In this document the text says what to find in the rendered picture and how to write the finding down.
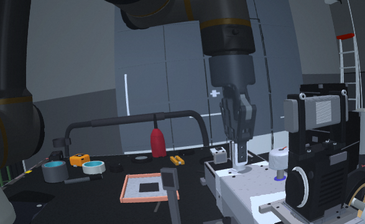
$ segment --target orange tray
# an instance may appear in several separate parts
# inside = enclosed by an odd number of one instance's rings
[[[168,201],[167,196],[158,196],[158,197],[138,197],[138,198],[124,198],[124,194],[126,193],[128,179],[130,178],[140,178],[140,177],[161,177],[162,174],[136,174],[136,175],[126,175],[126,179],[124,181],[124,185],[122,187],[120,202],[121,203],[139,203],[139,202],[166,202]],[[180,195],[177,191],[177,198],[180,200]]]

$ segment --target red bottle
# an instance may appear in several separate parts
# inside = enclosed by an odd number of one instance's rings
[[[165,157],[167,153],[165,151],[165,141],[163,133],[157,128],[156,114],[154,114],[155,129],[153,129],[150,135],[150,146],[152,147],[152,156],[154,158]]]

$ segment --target work surface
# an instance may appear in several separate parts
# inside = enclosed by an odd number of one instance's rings
[[[185,165],[181,166],[171,163],[169,156],[174,156],[174,152],[167,154],[167,157],[154,158],[152,162],[146,164],[132,163],[131,158],[136,155],[91,157],[92,161],[105,162],[106,171],[103,173],[103,179],[68,185],[44,182],[42,169],[38,167],[14,184],[7,185],[4,193],[10,201],[12,198],[17,198],[15,201],[18,203],[12,203],[17,211],[35,214],[39,210],[37,205],[44,205],[31,224],[171,223],[168,202],[161,202],[155,212],[157,202],[121,203],[120,195],[127,174],[159,173],[163,167],[175,167],[178,170],[180,185],[178,204],[181,223],[203,223],[222,218],[214,196],[207,186],[200,184],[200,177],[204,177],[205,174],[202,173],[204,167],[199,161],[201,158],[211,156],[210,150],[195,149],[194,155],[181,156],[185,160]],[[267,155],[268,153],[259,156],[267,159]],[[88,176],[83,173],[81,167],[72,167],[68,159],[65,161],[68,164],[69,179]],[[254,158],[249,157],[249,164],[261,161],[262,159],[255,155]],[[120,163],[124,167],[124,172],[110,172],[109,165],[115,163]],[[359,157],[359,165],[363,164],[365,155]],[[24,201],[18,195],[24,195]]]

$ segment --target orange box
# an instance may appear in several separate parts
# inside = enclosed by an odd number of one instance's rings
[[[90,161],[90,156],[87,154],[76,154],[71,156],[70,158],[70,165],[82,167],[84,163]]]
[[[168,196],[158,196],[158,197],[141,197],[141,198],[125,198],[126,188],[128,179],[131,178],[141,178],[141,177],[161,177],[161,173],[157,174],[136,174],[136,175],[126,175],[126,179],[124,180],[124,185],[122,187],[120,202],[121,203],[139,203],[139,202],[166,202],[169,200]],[[180,194],[177,191],[177,199],[180,200]]]

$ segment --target white ladder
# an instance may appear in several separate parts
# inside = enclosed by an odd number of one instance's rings
[[[354,42],[354,50],[349,52],[343,52],[343,42],[342,40],[353,38]],[[355,109],[362,108],[363,107],[363,98],[362,98],[362,79],[361,79],[361,71],[360,71],[360,65],[359,65],[359,55],[358,55],[358,45],[356,43],[356,37],[354,34],[345,34],[345,35],[339,35],[337,36],[337,39],[340,41],[340,83],[344,83],[344,69],[347,68],[355,68],[355,82],[354,83],[346,83],[349,85],[355,84],[355,98],[348,98],[348,100],[355,100]],[[355,66],[353,67],[344,67],[344,60],[343,55],[344,54],[350,54],[354,53],[355,57]]]

